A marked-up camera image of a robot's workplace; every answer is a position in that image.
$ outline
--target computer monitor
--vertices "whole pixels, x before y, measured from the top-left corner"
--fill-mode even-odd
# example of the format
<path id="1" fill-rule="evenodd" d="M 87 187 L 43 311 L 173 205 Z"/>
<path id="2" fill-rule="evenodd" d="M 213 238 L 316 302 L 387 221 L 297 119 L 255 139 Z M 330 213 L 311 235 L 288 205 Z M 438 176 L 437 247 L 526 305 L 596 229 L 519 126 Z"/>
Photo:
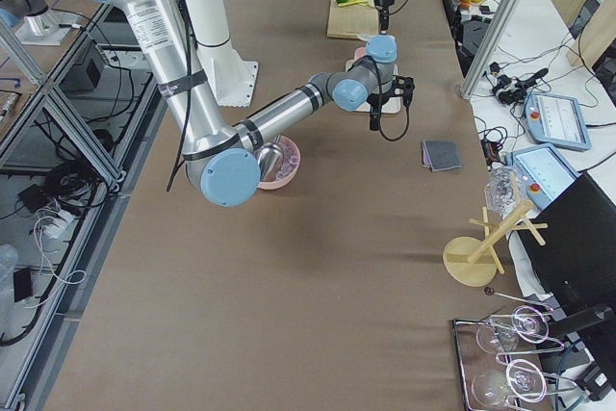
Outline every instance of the computer monitor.
<path id="1" fill-rule="evenodd" d="M 546 245 L 520 232 L 539 281 L 569 317 L 599 304 L 616 311 L 616 206 L 587 173 L 534 220 Z M 616 320 L 577 332 L 616 388 Z"/>

